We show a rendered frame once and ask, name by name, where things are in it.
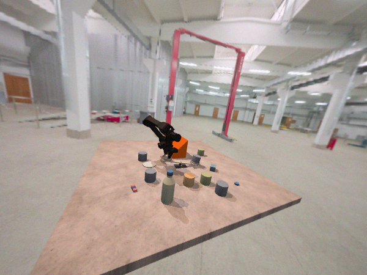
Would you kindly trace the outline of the olive-yellow cylinder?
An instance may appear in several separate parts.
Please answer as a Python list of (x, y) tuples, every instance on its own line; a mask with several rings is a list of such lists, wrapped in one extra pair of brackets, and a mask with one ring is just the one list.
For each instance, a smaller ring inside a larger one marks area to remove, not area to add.
[(199, 148), (197, 155), (204, 156), (204, 149), (203, 148)]
[(209, 172), (202, 172), (200, 183), (204, 186), (209, 186), (211, 182), (212, 174)]

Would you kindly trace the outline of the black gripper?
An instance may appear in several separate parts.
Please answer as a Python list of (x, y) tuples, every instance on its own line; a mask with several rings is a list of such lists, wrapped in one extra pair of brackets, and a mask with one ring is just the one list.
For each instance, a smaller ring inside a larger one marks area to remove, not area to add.
[[(172, 142), (174, 142), (173, 140), (171, 139), (166, 139), (165, 138), (165, 141), (168, 142), (168, 147), (165, 147), (163, 148), (163, 151), (164, 151), (164, 154), (167, 155), (168, 153), (168, 159), (170, 159), (170, 157), (172, 156), (173, 153), (178, 153), (178, 149), (173, 147), (173, 144)], [(172, 148), (173, 147), (173, 148)], [(168, 150), (169, 149), (169, 150)]]

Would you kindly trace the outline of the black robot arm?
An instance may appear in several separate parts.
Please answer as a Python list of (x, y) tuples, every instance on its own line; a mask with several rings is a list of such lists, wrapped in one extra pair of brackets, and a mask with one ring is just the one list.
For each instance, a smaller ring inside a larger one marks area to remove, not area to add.
[[(153, 118), (151, 115), (147, 116), (143, 120), (143, 124), (145, 126), (149, 127), (157, 135), (157, 137), (159, 138), (159, 141), (160, 141), (158, 143), (158, 148), (160, 148), (160, 149), (168, 147), (168, 142), (165, 141), (165, 138), (174, 140), (176, 142), (179, 142), (181, 140), (181, 135), (173, 132), (174, 128), (170, 124), (168, 124), (166, 122), (160, 122), (160, 121), (156, 120), (155, 118)], [(161, 133), (164, 134), (166, 137), (163, 136)]]

